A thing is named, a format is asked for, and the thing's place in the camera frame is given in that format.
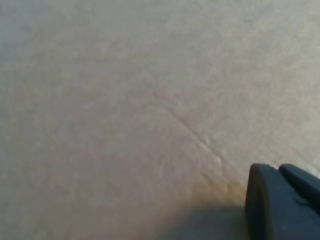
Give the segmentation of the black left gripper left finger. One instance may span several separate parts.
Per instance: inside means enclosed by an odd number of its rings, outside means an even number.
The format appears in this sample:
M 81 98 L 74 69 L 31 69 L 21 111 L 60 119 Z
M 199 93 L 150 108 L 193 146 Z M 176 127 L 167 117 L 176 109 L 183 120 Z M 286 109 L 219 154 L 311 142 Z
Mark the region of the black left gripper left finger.
M 250 166 L 245 216 L 251 240 L 318 240 L 320 200 L 303 198 L 276 169 Z

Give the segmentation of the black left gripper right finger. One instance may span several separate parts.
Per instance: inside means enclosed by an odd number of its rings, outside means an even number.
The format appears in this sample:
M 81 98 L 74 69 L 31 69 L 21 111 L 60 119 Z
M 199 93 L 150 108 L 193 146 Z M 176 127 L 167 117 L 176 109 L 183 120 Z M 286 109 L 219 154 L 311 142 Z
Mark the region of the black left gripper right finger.
M 320 199 L 319 178 L 293 164 L 282 164 L 278 170 L 303 198 Z

